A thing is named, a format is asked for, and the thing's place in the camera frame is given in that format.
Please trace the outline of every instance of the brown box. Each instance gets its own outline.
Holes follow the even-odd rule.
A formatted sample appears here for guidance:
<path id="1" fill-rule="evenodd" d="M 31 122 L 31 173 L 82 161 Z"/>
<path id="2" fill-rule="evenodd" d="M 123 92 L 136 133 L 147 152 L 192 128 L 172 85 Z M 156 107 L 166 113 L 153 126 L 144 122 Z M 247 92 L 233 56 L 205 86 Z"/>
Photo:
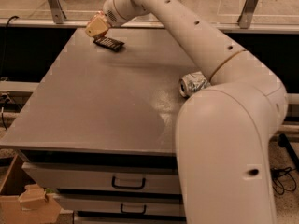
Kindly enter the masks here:
<path id="1" fill-rule="evenodd" d="M 0 188 L 0 204 L 6 224 L 55 223 L 61 207 L 54 194 L 34 184 L 23 171 L 23 161 L 16 156 Z"/>

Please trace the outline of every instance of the black remote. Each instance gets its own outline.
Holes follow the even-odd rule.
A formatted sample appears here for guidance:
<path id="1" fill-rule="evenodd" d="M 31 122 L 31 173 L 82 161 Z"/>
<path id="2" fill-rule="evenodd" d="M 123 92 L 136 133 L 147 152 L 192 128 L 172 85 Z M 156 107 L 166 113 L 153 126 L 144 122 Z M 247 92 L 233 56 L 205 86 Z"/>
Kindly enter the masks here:
<path id="1" fill-rule="evenodd" d="M 95 43 L 96 45 L 103 47 L 103 48 L 107 48 L 107 49 L 111 49 L 114 52 L 118 52 L 124 42 L 109 38 L 109 37 L 99 37 L 99 38 L 95 38 L 93 43 Z"/>

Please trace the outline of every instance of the screw hole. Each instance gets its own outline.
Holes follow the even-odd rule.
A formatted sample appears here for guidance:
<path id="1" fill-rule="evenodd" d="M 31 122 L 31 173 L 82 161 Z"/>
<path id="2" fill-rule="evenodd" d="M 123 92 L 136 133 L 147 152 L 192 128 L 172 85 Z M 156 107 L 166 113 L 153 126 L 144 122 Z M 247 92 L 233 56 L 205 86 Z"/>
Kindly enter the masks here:
<path id="1" fill-rule="evenodd" d="M 250 176 L 255 176 L 258 173 L 260 173 L 260 171 L 258 169 L 251 169 L 247 172 Z"/>

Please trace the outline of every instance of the desk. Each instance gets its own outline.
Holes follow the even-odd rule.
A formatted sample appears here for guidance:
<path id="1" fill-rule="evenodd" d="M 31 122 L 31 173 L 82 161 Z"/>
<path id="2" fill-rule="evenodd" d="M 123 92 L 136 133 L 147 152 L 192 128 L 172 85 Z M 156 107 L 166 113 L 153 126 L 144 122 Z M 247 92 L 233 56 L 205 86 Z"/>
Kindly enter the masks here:
<path id="1" fill-rule="evenodd" d="M 34 181 L 83 214 L 77 223 L 104 223 L 90 213 L 120 215 L 116 223 L 123 215 L 184 222 L 174 144 L 185 101 L 178 80 L 198 68 L 166 30 L 107 36 L 124 49 L 97 47 L 76 30 L 0 146 L 18 149 Z"/>

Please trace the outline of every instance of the drawer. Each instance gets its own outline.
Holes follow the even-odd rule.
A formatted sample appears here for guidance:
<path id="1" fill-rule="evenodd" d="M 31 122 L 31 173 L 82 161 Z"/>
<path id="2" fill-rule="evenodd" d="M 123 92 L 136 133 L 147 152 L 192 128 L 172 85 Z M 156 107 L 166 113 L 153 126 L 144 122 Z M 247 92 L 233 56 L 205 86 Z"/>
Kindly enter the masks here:
<path id="1" fill-rule="evenodd" d="M 180 194 L 178 170 L 26 162 L 23 170 L 39 186 Z"/>
<path id="2" fill-rule="evenodd" d="M 186 224 L 183 220 L 132 219 L 74 216 L 74 224 Z"/>
<path id="3" fill-rule="evenodd" d="M 185 217 L 182 200 L 130 196 L 56 194 L 65 210 L 116 215 Z"/>

